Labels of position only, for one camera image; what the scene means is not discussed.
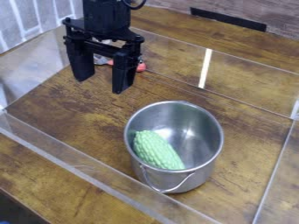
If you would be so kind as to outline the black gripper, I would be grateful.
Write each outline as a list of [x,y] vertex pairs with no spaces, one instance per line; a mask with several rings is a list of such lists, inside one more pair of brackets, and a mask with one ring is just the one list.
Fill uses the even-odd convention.
[[113,55],[112,92],[120,94],[133,84],[140,47],[144,38],[129,30],[130,11],[140,10],[145,0],[81,0],[82,18],[65,17],[63,44],[70,70],[77,81],[94,74],[93,53]]

